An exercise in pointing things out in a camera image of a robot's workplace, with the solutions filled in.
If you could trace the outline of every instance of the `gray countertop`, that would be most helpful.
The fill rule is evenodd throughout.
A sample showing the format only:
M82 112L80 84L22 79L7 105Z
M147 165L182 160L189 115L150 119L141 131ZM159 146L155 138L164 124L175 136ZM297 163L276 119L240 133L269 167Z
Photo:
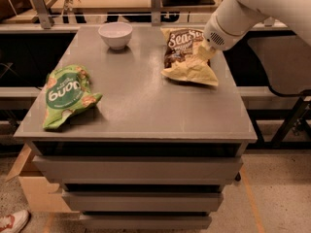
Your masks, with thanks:
M175 83L164 78L166 45L159 27L134 26L128 47L110 50L98 25L83 26L57 67L88 68L97 106L72 117L60 132L42 128L43 90L15 137L42 141L254 142L252 123L222 52L211 59L219 86Z

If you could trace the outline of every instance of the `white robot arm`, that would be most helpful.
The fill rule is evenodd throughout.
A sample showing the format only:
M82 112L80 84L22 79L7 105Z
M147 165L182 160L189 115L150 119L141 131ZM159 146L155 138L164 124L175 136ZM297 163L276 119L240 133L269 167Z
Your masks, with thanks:
M217 50L231 49L257 23L279 19L311 46L311 0L224 0L205 25Z

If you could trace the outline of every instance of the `white bowl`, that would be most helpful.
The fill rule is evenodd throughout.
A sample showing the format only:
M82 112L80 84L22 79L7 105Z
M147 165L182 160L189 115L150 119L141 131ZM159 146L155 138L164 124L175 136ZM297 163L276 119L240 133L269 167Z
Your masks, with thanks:
M132 37L133 28L124 22L111 22L103 24L98 33L103 41L113 50L122 50Z

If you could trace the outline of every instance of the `snack bag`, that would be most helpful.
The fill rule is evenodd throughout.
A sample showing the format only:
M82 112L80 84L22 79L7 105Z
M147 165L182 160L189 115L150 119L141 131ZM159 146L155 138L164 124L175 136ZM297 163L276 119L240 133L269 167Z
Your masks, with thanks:
M80 65L69 65L49 74L44 129L56 129L68 117L97 104L102 94L90 92L88 79L86 67Z
M161 28L167 50L161 74L175 81L218 85L208 61L216 50L203 37L203 31L191 28Z

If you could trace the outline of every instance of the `floor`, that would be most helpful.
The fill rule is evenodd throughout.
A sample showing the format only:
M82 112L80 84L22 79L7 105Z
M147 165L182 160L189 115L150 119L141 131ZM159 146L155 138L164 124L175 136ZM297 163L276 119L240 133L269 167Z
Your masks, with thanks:
M273 127L275 125L265 125L265 137L273 134ZM21 209L30 211L18 179L14 178L6 183L4 181L15 160L14 153L0 155L1 216ZM212 223L207 230L91 230L79 223L76 214L30 211L31 219L22 232L309 233L311 150L247 150L243 155L243 162L241 181L225 187L225 199L219 210L211 214Z

